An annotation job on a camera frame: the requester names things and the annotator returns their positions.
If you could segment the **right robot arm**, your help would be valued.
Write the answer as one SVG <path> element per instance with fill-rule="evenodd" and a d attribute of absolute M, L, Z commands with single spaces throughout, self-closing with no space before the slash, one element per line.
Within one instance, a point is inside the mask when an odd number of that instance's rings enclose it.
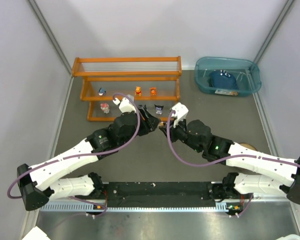
<path fill-rule="evenodd" d="M 286 197 L 300 205 L 300 156 L 282 158 L 249 149 L 243 145 L 211 133 L 200 120 L 163 122 L 159 129 L 168 144 L 181 141 L 207 160 L 202 167 L 223 164 L 245 169 L 252 175 L 232 172 L 222 180 L 227 196 L 235 194 L 265 194 Z"/>

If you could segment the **orange tiger toy figure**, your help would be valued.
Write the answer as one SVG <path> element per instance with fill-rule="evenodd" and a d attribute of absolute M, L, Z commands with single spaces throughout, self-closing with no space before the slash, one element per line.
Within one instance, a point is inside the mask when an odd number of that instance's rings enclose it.
<path fill-rule="evenodd" d="M 150 90 L 151 97 L 157 96 L 157 88 L 156 87 L 151 87 L 149 90 Z"/>

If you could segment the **blue donkey toy figure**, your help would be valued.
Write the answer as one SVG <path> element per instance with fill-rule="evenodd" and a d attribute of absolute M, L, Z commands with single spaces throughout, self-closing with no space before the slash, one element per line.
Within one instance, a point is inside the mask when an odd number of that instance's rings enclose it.
<path fill-rule="evenodd" d="M 104 88 L 100 88 L 99 90 L 98 90 L 98 95 L 99 96 L 105 96 L 107 94 L 107 91 L 104 89 Z"/>

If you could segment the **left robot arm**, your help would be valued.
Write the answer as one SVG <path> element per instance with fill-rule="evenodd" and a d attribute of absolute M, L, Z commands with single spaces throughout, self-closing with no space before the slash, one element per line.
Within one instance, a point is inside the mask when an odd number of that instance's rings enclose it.
<path fill-rule="evenodd" d="M 143 106 L 138 113 L 124 112 L 108 127 L 95 130 L 71 149 L 43 163 L 17 167 L 17 185 L 26 211 L 43 207 L 49 201 L 92 196 L 103 191 L 103 182 L 96 173 L 65 178 L 73 171 L 117 153 L 128 141 L 156 130 L 160 119 Z"/>

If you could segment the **yellow bear toy figure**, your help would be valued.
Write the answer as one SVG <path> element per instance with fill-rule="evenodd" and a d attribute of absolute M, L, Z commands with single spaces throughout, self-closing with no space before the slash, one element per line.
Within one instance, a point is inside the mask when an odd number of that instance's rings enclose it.
<path fill-rule="evenodd" d="M 142 96 L 142 88 L 140 86 L 137 86 L 135 88 L 135 96 L 141 97 Z"/>

